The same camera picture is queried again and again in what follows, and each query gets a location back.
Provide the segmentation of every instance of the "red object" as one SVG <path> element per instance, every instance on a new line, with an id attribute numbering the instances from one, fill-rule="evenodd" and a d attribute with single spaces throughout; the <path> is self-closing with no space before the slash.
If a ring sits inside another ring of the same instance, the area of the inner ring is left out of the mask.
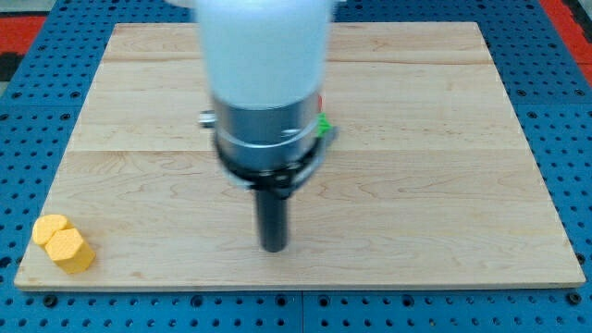
<path id="1" fill-rule="evenodd" d="M 45 17 L 0 18 L 0 54 L 25 55 L 45 23 Z"/>
<path id="2" fill-rule="evenodd" d="M 592 43 L 584 37 L 582 27 L 574 20 L 572 10 L 561 0 L 540 0 L 555 29 L 592 85 Z"/>

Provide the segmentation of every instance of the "wooden table surface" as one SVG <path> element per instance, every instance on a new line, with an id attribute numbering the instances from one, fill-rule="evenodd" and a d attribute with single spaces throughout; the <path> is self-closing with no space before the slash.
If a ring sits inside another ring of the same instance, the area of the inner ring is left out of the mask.
<path id="1" fill-rule="evenodd" d="M 290 199 L 282 253 L 225 179 L 192 24 L 118 24 L 43 208 L 97 253 L 34 244 L 22 290 L 451 290 L 585 281 L 476 24 L 333 24 L 339 139 Z"/>

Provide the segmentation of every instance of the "black cylindrical rod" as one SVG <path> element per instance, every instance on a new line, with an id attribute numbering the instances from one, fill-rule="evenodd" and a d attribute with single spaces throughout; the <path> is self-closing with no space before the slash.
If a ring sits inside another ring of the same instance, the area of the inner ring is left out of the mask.
<path id="1" fill-rule="evenodd" d="M 288 244 L 288 200 L 270 191 L 255 191 L 255 210 L 261 246 L 276 253 Z"/>

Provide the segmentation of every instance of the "yellow block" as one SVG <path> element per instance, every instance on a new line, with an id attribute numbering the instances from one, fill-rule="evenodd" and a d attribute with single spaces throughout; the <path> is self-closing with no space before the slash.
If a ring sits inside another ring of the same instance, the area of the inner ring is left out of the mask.
<path id="1" fill-rule="evenodd" d="M 32 239 L 35 244 L 44 248 L 45 244 L 59 230 L 74 228 L 67 217 L 63 215 L 41 216 L 33 225 Z"/>
<path id="2" fill-rule="evenodd" d="M 94 260 L 94 251 L 75 228 L 58 230 L 45 245 L 50 259 L 66 273 L 85 271 Z"/>

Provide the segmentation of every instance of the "blue surface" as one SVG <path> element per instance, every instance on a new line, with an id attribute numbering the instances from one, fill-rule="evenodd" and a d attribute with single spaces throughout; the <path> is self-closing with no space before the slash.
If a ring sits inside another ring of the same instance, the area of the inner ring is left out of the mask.
<path id="1" fill-rule="evenodd" d="M 201 293 L 200 306 L 191 305 L 194 293 L 57 293 L 53 308 L 43 305 L 45 293 L 15 289 L 31 224 L 114 23 L 189 20 L 187 9 L 160 0 L 60 0 L 50 13 L 0 98 L 0 331 L 592 331 L 590 284 L 578 290 L 294 291 L 279 298 L 275 292 Z M 589 276 L 592 91 L 540 5 L 351 0 L 340 5 L 337 20 L 479 23 Z M 580 303 L 568 302 L 573 292 Z"/>

